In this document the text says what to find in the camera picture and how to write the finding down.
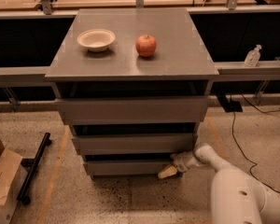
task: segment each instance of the open drawer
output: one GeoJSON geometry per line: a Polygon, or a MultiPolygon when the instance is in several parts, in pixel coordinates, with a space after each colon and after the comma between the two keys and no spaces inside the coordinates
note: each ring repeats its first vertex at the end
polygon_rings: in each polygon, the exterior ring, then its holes
{"type": "Polygon", "coordinates": [[[57,99],[65,125],[203,121],[207,96],[57,99]]]}
{"type": "Polygon", "coordinates": [[[77,153],[86,155],[174,153],[192,150],[192,133],[109,135],[73,138],[77,153]]]}
{"type": "Polygon", "coordinates": [[[155,159],[87,161],[84,168],[88,175],[153,175],[170,164],[170,155],[155,155],[155,159]]]}

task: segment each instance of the black metal rod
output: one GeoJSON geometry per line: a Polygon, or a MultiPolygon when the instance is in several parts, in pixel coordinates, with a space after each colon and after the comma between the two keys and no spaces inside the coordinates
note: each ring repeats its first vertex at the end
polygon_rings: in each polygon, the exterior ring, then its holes
{"type": "Polygon", "coordinates": [[[41,157],[42,157],[42,155],[43,155],[43,153],[45,151],[47,143],[49,142],[49,136],[50,136],[50,133],[45,133],[43,141],[41,142],[41,144],[40,144],[40,146],[38,148],[38,151],[37,151],[37,153],[35,155],[34,163],[32,164],[32,166],[31,166],[31,168],[29,170],[29,173],[26,176],[26,178],[24,180],[24,183],[21,186],[21,190],[20,190],[18,198],[17,198],[18,201],[21,201],[26,196],[26,192],[27,192],[27,190],[28,190],[28,188],[30,186],[32,178],[35,175],[35,171],[37,169],[39,161],[40,161],[40,159],[41,159],[41,157]]]}

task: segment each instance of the plastic bottle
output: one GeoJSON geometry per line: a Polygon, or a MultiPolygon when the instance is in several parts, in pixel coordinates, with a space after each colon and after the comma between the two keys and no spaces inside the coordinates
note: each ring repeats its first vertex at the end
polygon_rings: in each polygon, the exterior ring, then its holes
{"type": "Polygon", "coordinates": [[[250,50],[245,57],[245,66],[255,67],[258,64],[260,58],[261,45],[256,45],[253,50],[250,50]]]}

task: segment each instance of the gray cabinet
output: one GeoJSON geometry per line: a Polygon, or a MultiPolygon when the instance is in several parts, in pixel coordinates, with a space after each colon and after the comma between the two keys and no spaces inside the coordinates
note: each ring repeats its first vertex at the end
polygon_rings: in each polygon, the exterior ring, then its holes
{"type": "Polygon", "coordinates": [[[172,153],[192,150],[217,75],[193,26],[184,8],[78,12],[45,79],[90,176],[156,174],[172,153]],[[77,44],[97,27],[117,36],[103,53],[77,44]],[[134,48],[142,33],[159,41],[148,59],[134,48]]]}

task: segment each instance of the cardboard box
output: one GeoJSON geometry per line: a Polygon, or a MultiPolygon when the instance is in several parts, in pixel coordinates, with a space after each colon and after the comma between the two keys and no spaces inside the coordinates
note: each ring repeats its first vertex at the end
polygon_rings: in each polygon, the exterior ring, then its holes
{"type": "Polygon", "coordinates": [[[27,176],[22,156],[4,148],[0,140],[0,224],[9,223],[17,207],[17,197],[27,176]]]}

